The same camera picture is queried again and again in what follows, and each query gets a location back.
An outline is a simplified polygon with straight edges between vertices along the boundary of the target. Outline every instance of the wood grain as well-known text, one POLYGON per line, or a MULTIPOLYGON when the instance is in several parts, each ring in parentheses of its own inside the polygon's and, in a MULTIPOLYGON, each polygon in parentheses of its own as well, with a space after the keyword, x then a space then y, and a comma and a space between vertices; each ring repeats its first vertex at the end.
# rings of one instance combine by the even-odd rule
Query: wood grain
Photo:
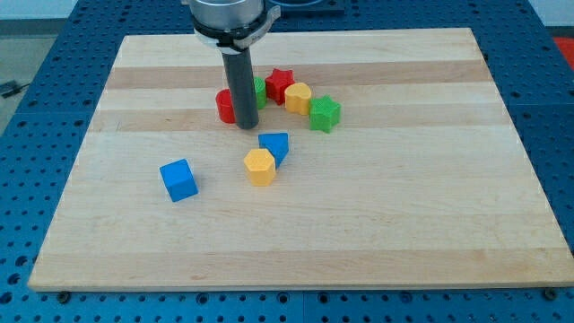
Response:
POLYGON ((292 68, 343 105, 330 134, 269 102, 223 124, 219 54, 124 39, 29 285, 38 291, 419 289, 574 284, 574 258, 468 29, 270 34, 254 71, 292 68), (272 186, 242 159, 288 131, 272 186), (200 194, 171 203, 186 158, 200 194))

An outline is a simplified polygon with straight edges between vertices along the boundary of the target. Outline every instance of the toy block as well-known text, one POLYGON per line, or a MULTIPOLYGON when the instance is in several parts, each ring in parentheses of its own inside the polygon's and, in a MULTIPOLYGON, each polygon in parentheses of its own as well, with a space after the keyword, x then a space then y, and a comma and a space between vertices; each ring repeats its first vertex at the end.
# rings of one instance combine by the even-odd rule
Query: toy block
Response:
POLYGON ((161 166, 160 173, 171 201, 178 202, 198 193, 194 175, 185 159, 161 166))
POLYGON ((338 124, 341 118, 341 104, 325 95, 320 99, 311 99, 310 124, 311 130, 322 130, 330 133, 331 128, 338 124))
POLYGON ((285 109, 302 116, 309 115, 311 89, 305 83, 295 83, 285 89, 285 109))
POLYGON ((263 109, 267 104, 267 91, 265 90, 265 81, 261 77, 254 77, 255 96, 257 99, 257 109, 263 109))
POLYGON ((234 124, 235 113, 233 112, 233 103, 231 103, 230 89, 219 91, 215 96, 215 102, 217 103, 219 118, 225 123, 234 124))
POLYGON ((293 71, 282 71, 274 68, 271 75, 265 79, 265 87, 267 90, 267 98, 275 100, 277 105, 285 103, 285 89, 289 85, 295 83, 293 79, 293 71))
POLYGON ((259 138, 259 148, 266 148, 275 158, 275 168, 279 165, 289 152, 289 134, 261 134, 259 138))
POLYGON ((267 149, 252 149, 243 159, 253 186, 269 186, 275 178, 275 158, 267 149))

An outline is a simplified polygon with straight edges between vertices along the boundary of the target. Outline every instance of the red cylinder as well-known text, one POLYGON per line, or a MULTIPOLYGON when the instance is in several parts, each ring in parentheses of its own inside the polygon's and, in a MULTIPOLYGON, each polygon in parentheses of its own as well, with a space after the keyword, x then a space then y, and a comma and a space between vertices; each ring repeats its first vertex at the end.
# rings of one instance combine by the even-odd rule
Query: red cylinder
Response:
POLYGON ((225 123, 234 124, 235 115, 233 114, 233 104, 231 103, 230 89, 219 91, 217 96, 215 96, 215 102, 217 103, 219 118, 225 123))

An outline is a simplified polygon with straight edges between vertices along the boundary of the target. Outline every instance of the yellow hexagon prism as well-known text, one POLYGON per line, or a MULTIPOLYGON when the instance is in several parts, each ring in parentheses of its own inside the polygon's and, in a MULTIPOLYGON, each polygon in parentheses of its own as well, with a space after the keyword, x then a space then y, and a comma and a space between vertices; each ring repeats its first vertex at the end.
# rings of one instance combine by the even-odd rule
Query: yellow hexagon prism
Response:
POLYGON ((311 89, 305 83, 295 83, 285 89, 285 109, 302 116, 309 115, 311 89))
POLYGON ((243 159, 253 186, 269 186, 275 178, 275 158, 267 149, 252 149, 243 159))

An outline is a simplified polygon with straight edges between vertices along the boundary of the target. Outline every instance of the blue perforated table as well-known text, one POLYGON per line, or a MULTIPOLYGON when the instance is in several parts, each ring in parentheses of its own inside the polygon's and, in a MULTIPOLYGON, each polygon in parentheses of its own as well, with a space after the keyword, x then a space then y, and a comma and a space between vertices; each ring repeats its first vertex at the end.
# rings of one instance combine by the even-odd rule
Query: blue perforated table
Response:
MULTIPOLYGON (((470 27, 574 248, 574 74, 526 0, 347 0, 275 31, 470 27)), ((177 0, 81 0, 0 138, 0 321, 574 322, 574 288, 410 292, 34 293, 26 287, 127 34, 189 33, 177 0)))

